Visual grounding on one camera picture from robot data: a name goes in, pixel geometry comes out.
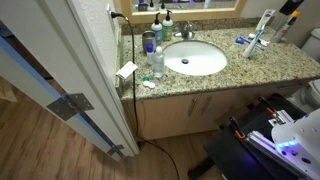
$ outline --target wooden cabinet door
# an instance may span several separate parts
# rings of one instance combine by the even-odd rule
[[[158,139],[184,134],[200,94],[137,101],[139,136]],[[134,121],[130,103],[130,121]]]
[[[203,93],[189,120],[186,133],[218,129],[216,120],[229,112],[236,103],[237,90]]]

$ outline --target granite countertop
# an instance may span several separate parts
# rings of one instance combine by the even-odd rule
[[[194,41],[204,41],[221,48],[226,54],[228,64],[218,73],[208,76],[188,76],[165,68],[165,75],[156,83],[154,89],[142,85],[142,78],[152,78],[152,68],[146,63],[146,56],[141,45],[141,35],[135,35],[136,49],[136,98],[152,99],[184,94],[211,92],[224,89],[250,87],[271,83],[289,82],[303,79],[320,78],[320,63],[305,54],[295,45],[282,41],[270,44],[265,51],[254,49],[252,56],[242,57],[247,45],[235,43],[239,36],[247,37],[254,28],[235,28],[221,30],[196,31]],[[267,27],[261,38],[271,39],[274,30]],[[167,46],[183,41],[182,38],[173,37],[161,46]],[[122,36],[120,66],[131,60],[131,36]],[[120,80],[118,90],[122,101],[131,100],[132,76]]]

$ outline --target vanity cabinet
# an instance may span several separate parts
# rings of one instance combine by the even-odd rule
[[[282,83],[137,101],[139,136],[158,139],[217,130],[230,116],[241,117],[259,96],[288,96],[306,83]],[[123,102],[127,120],[136,132],[133,102]]]

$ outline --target faucet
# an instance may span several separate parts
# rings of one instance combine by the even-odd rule
[[[188,21],[182,28],[181,32],[174,33],[174,37],[182,37],[183,39],[194,38],[195,33],[192,32],[192,24]]]

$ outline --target white oval sink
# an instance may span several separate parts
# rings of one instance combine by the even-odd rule
[[[204,42],[180,42],[168,46],[163,52],[165,65],[181,74],[205,76],[217,73],[227,65],[224,53]]]

